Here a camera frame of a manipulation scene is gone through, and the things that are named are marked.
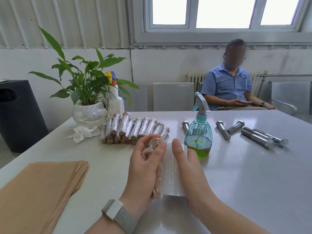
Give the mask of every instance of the person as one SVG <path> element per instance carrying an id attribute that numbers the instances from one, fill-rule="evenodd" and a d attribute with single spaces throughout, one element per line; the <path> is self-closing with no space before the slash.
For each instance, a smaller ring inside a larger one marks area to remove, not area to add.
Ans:
<path id="1" fill-rule="evenodd" d="M 159 136 L 149 135 L 138 140 L 130 158 L 128 181 L 119 199 L 124 208 L 136 219 L 139 219 L 151 203 L 156 169 L 167 149 L 167 144 L 163 141 L 147 159 L 143 155 L 143 150 L 145 144 L 153 137 Z M 186 157 L 181 143 L 177 139 L 172 141 L 172 150 L 188 199 L 188 208 L 212 234 L 270 234 L 216 197 L 194 150 L 189 149 Z M 85 234 L 108 233 L 124 234 L 114 221 L 103 215 Z"/>
<path id="2" fill-rule="evenodd" d="M 277 109 L 251 94 L 252 85 L 243 63 L 246 44 L 241 39 L 228 43 L 223 55 L 224 62 L 210 70 L 204 80 L 201 94 L 210 110 L 262 110 Z"/>

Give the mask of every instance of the blue shirt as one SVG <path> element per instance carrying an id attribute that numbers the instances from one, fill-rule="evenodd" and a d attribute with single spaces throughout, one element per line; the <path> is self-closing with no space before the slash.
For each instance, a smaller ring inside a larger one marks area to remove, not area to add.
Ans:
<path id="1" fill-rule="evenodd" d="M 244 96 L 246 91 L 252 91 L 249 73 L 242 68 L 238 68 L 236 77 L 233 77 L 222 63 L 207 73 L 201 94 L 214 95 L 225 100 L 239 99 L 246 101 Z M 210 110 L 215 110 L 217 107 L 209 105 Z"/>

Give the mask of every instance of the bolt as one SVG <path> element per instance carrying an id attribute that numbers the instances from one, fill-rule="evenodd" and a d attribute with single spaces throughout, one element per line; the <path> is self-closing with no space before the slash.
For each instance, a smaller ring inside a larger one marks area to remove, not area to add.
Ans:
<path id="1" fill-rule="evenodd" d="M 238 122 L 236 122 L 236 124 L 234 126 L 232 126 L 229 129 L 227 129 L 227 132 L 229 134 L 232 134 L 235 130 L 237 130 L 238 128 L 242 128 L 244 125 L 245 125 L 245 122 L 238 121 Z"/>
<path id="2" fill-rule="evenodd" d="M 266 149 L 271 149 L 274 146 L 274 141 L 272 140 L 266 140 L 258 135 L 255 135 L 247 130 L 242 129 L 241 133 L 247 137 L 249 137 L 250 139 L 259 142 L 260 144 L 262 144 Z"/>
<path id="3" fill-rule="evenodd" d="M 224 137 L 226 140 L 231 139 L 231 136 L 229 135 L 229 133 L 227 132 L 227 130 L 224 128 L 223 121 L 217 121 L 217 122 L 216 122 L 216 126 L 219 128 L 219 130 L 221 131 L 223 137 Z"/>
<path id="4" fill-rule="evenodd" d="M 185 133 L 188 131 L 188 127 L 190 126 L 190 124 L 188 123 L 188 121 L 184 121 L 182 122 L 182 126 L 184 128 Z"/>
<path id="5" fill-rule="evenodd" d="M 263 132 L 263 131 L 261 131 L 261 130 L 258 130 L 258 129 L 253 129 L 254 131 L 257 131 L 257 132 L 259 132 L 259 133 L 261 133 L 261 134 L 263 134 L 263 135 L 266 135 L 266 136 L 268 136 L 268 137 L 273 137 L 273 141 L 276 143 L 276 144 L 278 144 L 280 147 L 282 147 L 282 148 L 284 148 L 284 147 L 286 147 L 287 145 L 288 145 L 288 139 L 280 139 L 280 138 L 277 138 L 277 137 L 275 137 L 275 136 L 273 136 L 273 135 L 270 135 L 270 134 L 268 134 L 268 133 L 265 133 L 265 132 Z"/>
<path id="6" fill-rule="evenodd" d="M 266 139 L 266 140 L 272 140 L 272 141 L 274 141 L 274 137 L 273 137 L 273 136 L 266 136 L 266 135 L 264 135 L 264 134 L 261 134 L 261 133 L 258 132 L 258 131 L 255 131 L 255 130 L 253 130 L 253 129 L 250 129 L 250 128 L 247 127 L 247 126 L 245 126 L 243 129 L 249 131 L 250 133 L 253 133 L 254 135 L 260 136 L 260 137 L 262 137 L 262 138 L 264 138 L 264 139 Z"/>

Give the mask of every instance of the teal spray bottle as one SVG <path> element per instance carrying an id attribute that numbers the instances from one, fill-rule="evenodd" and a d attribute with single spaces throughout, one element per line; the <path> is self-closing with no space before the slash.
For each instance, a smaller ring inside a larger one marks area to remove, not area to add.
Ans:
<path id="1" fill-rule="evenodd" d="M 196 151 L 199 158 L 207 157 L 209 155 L 212 142 L 213 133 L 209 123 L 207 122 L 207 112 L 209 110 L 205 98 L 199 93 L 195 93 L 196 102 L 193 112 L 199 108 L 196 119 L 190 124 L 189 129 L 185 133 L 184 144 L 188 149 Z"/>

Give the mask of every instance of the metal watch band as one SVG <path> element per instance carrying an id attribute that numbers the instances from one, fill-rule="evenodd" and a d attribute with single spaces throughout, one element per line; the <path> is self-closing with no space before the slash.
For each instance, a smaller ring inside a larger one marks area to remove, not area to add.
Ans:
<path id="1" fill-rule="evenodd" d="M 106 212 L 114 203 L 114 201 L 115 201 L 114 199 L 110 199 L 107 202 L 107 204 L 103 207 L 102 209 L 103 215 L 106 214 Z M 118 226 L 121 227 L 126 234 L 131 234 L 134 231 L 138 221 L 128 210 L 126 210 L 124 207 L 121 207 L 121 209 L 118 211 L 118 213 L 114 218 L 114 222 L 116 222 Z"/>

